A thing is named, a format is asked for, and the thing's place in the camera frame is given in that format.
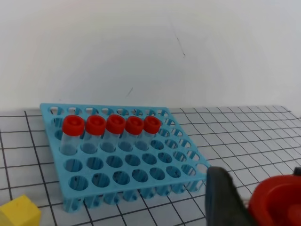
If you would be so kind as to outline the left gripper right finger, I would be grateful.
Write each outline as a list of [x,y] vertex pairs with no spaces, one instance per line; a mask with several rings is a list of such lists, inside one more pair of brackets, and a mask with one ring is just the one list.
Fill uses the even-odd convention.
[[293,171],[293,174],[295,176],[301,176],[301,167],[295,167],[294,171]]

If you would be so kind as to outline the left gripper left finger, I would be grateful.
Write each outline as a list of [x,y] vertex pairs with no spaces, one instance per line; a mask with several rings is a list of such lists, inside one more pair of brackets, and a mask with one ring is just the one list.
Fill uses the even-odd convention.
[[205,212],[208,226],[257,225],[240,198],[232,177],[221,167],[207,169]]

